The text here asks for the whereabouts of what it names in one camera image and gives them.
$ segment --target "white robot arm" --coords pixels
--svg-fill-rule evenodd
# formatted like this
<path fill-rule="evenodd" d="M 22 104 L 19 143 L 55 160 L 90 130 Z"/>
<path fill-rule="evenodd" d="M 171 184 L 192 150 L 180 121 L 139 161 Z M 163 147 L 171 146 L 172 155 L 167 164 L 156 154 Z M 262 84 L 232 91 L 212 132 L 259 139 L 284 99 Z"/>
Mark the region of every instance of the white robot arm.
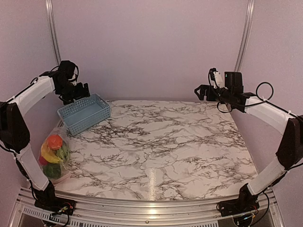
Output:
<path fill-rule="evenodd" d="M 0 140 L 5 151 L 14 155 L 21 173 L 31 184 L 35 206 L 62 212 L 66 204 L 67 214 L 73 213 L 74 201 L 55 196 L 54 186 L 40 169 L 29 144 L 29 130 L 23 117 L 38 101 L 47 94 L 55 92 L 64 104 L 74 99 L 89 96 L 88 84 L 76 83 L 78 67 L 70 61 L 62 61 L 57 71 L 47 71 L 35 78 L 31 84 L 6 102 L 0 102 Z"/>
<path fill-rule="evenodd" d="M 294 165 L 303 158 L 303 118 L 260 98 L 258 88 L 256 94 L 244 93 L 240 72 L 225 72 L 224 78 L 223 82 L 220 73 L 215 68 L 210 69 L 209 85 L 199 86 L 195 94 L 200 100 L 206 96 L 207 101 L 227 104 L 230 112 L 237 109 L 253 115 L 278 130 L 283 137 L 273 161 L 240 189 L 239 198 L 218 203 L 217 208 L 223 217 L 259 208 L 258 196 L 278 183 L 288 170 L 297 167 Z"/>

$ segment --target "light blue basket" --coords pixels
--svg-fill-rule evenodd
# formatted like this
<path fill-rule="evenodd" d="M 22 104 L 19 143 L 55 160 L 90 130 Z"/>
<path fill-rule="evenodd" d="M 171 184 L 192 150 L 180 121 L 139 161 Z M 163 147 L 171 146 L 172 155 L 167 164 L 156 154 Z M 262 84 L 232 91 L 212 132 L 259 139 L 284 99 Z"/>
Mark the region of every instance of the light blue basket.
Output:
<path fill-rule="evenodd" d="M 57 113 L 74 136 L 110 117 L 110 107 L 100 96 L 92 94 L 60 108 Z"/>

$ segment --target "tabletop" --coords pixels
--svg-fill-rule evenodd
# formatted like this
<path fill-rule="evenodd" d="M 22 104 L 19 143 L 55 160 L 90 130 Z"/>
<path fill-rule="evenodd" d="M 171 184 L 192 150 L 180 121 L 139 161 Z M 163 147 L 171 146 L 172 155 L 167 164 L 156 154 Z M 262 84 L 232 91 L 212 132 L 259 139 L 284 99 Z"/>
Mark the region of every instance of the tabletop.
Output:
<path fill-rule="evenodd" d="M 71 136 L 56 190 L 125 200 L 228 196 L 257 175 L 231 115 L 207 102 L 112 101 L 111 117 Z"/>

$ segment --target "aluminum frame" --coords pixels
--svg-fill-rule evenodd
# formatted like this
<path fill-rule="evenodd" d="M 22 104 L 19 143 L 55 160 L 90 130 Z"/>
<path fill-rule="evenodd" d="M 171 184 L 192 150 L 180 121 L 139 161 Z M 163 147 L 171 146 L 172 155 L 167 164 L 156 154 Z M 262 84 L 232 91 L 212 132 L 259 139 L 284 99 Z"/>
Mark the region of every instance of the aluminum frame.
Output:
<path fill-rule="evenodd" d="M 238 58 L 237 58 L 236 65 L 234 68 L 235 72 L 239 72 L 241 70 L 244 54 L 246 52 L 248 41 L 250 38 L 254 9 L 255 9 L 255 0 L 249 0 L 248 4 L 247 4 L 247 11 L 246 11 L 246 17 L 245 17 L 245 22 L 244 22 L 242 40 L 241 40 L 241 44 L 240 44 Z"/>
<path fill-rule="evenodd" d="M 46 7 L 48 25 L 51 33 L 52 44 L 53 44 L 53 52 L 55 55 L 56 62 L 59 65 L 61 62 L 61 55 L 60 55 L 59 44 L 57 39 L 55 19 L 53 15 L 53 1 L 45 0 L 45 7 Z"/>
<path fill-rule="evenodd" d="M 273 219 L 274 226 L 284 227 L 272 190 L 268 190 L 267 194 L 270 199 L 269 212 Z M 73 227 L 80 226 L 77 222 L 89 222 L 92 223 L 92 226 L 97 226 L 97 223 L 108 227 L 199 226 L 205 223 L 214 223 L 221 219 L 231 218 L 231 216 L 221 217 L 220 212 L 216 209 L 216 205 L 220 201 L 238 197 L 238 195 L 234 195 L 192 201 L 130 201 L 90 197 L 67 192 L 56 192 L 56 195 L 76 201 L 75 211 L 73 216 L 71 216 L 71 223 L 73 224 L 70 226 Z M 9 227 L 17 227 L 19 225 L 20 217 L 23 213 L 26 213 L 26 208 L 38 210 L 46 215 L 48 214 L 49 211 L 35 207 L 34 203 L 35 200 L 32 197 L 31 191 L 26 188 L 21 188 Z M 265 195 L 262 194 L 259 196 L 259 203 L 259 210 L 265 210 L 267 208 L 267 198 Z M 59 217 L 59 219 L 61 223 L 66 221 L 66 217 L 64 216 Z"/>

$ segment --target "metal base frame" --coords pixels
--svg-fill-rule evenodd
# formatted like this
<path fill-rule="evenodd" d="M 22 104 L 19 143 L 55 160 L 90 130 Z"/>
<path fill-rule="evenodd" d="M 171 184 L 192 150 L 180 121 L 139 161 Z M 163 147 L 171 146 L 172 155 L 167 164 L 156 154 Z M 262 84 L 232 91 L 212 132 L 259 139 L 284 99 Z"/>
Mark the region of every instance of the metal base frame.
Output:
<path fill-rule="evenodd" d="M 216 205 L 222 200 L 236 199 L 235 196 L 193 201 L 128 201 L 103 199 L 56 192 L 62 198 L 76 201 L 74 214 L 70 216 L 71 227 L 129 227 L 129 226 L 178 226 L 178 227 L 221 227 L 220 220 L 239 217 L 241 215 L 221 217 Z M 270 190 L 270 215 L 274 227 L 284 227 L 275 196 Z M 35 200 L 31 191 L 21 188 L 14 210 L 10 227 L 18 227 L 23 214 L 49 220 L 51 212 L 34 206 Z M 267 199 L 259 196 L 260 209 L 267 208 Z M 54 216 L 53 223 L 64 224 L 66 215 Z"/>

